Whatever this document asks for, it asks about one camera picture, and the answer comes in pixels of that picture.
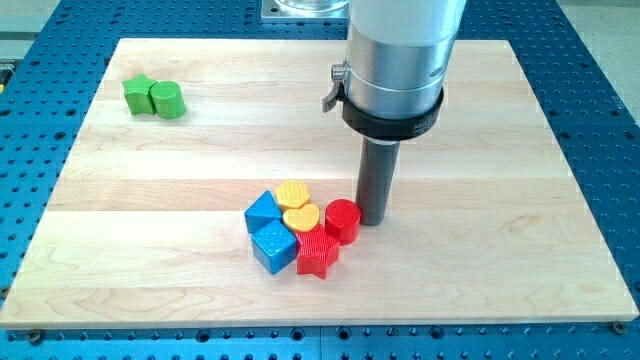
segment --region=toy block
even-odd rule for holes
[[[300,209],[289,209],[282,216],[284,224],[294,233],[313,230],[320,223],[320,208],[307,204]]]
[[[131,115],[156,113],[156,108],[149,94],[155,84],[155,80],[149,79],[144,74],[122,82],[124,99],[127,101]]]
[[[273,220],[251,235],[253,255],[271,274],[276,274],[296,258],[296,237]]]
[[[276,201],[280,210],[285,212],[289,209],[300,209],[311,202],[311,194],[307,184],[296,181],[287,180],[276,189]]]
[[[244,220],[247,224],[247,232],[253,234],[273,220],[281,220],[282,213],[276,200],[269,191],[265,191],[244,212]]]
[[[313,274],[327,278],[327,270],[338,261],[340,243],[328,235],[322,225],[313,230],[296,234],[298,242],[298,275]]]
[[[187,111],[180,85],[176,82],[161,81],[155,84],[151,88],[151,99],[161,118],[177,119]]]
[[[348,245],[356,240],[360,229],[360,208],[347,199],[334,200],[327,205],[324,214],[324,226],[327,234]]]

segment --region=green block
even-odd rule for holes
[[[180,85],[173,81],[161,81],[151,88],[151,98],[158,116],[165,119],[177,119],[187,111]]]
[[[122,82],[124,98],[127,101],[131,115],[156,113],[149,94],[149,91],[156,83],[155,80],[147,78],[144,74]]]

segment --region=red star block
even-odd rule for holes
[[[327,234],[338,239],[340,245],[351,244],[358,237],[361,215],[360,208],[351,200],[338,199],[330,202],[324,215]]]
[[[298,275],[314,274],[326,279],[327,269],[338,260],[340,243],[329,236],[322,225],[306,233],[297,233]]]

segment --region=yellow block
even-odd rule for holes
[[[300,209],[311,202],[307,184],[302,181],[287,180],[276,189],[276,201],[284,213],[289,209]]]
[[[307,204],[301,209],[289,209],[283,214],[284,224],[294,233],[308,232],[320,222],[320,208]]]

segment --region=blue cube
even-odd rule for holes
[[[251,236],[253,255],[271,274],[295,260],[296,237],[280,220],[273,220]]]
[[[281,220],[282,212],[269,191],[265,191],[245,212],[249,234],[254,234],[273,220]]]

